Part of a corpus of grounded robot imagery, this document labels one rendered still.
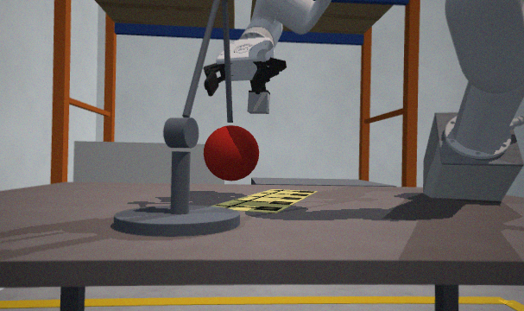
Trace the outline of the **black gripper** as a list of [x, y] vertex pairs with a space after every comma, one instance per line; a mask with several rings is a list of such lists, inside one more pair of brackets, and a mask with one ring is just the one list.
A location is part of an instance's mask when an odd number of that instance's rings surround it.
[[[287, 68], [284, 60], [275, 59], [274, 56], [274, 43], [270, 38], [256, 31], [246, 32], [230, 44], [231, 81], [252, 80], [255, 93], [260, 94], [270, 78]], [[204, 86], [209, 96], [218, 89], [218, 83], [225, 80], [224, 51], [216, 62], [203, 67], [206, 76]], [[220, 72], [220, 77], [217, 77], [217, 72]]]

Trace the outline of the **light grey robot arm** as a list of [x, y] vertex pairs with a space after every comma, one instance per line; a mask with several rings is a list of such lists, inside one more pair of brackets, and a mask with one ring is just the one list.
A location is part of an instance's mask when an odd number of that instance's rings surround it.
[[[282, 24], [303, 35], [330, 2], [256, 0], [243, 34], [259, 32], [275, 49]], [[462, 156], [501, 155], [511, 143], [510, 131], [524, 124], [524, 116], [514, 118], [524, 98], [523, 15], [524, 0], [445, 0], [448, 28], [468, 80], [458, 115], [445, 127], [445, 140]]]

